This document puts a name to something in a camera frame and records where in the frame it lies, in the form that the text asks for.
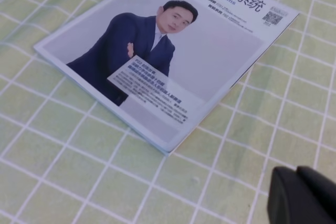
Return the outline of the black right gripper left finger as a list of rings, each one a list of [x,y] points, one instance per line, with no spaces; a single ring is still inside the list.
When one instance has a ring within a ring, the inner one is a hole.
[[[272,170],[267,201],[269,222],[335,223],[335,215],[322,208],[296,170],[284,166]]]

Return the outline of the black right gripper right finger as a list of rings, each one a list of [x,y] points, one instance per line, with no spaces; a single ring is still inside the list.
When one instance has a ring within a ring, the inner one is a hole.
[[[335,215],[335,182],[309,166],[298,166],[296,172],[322,208]]]

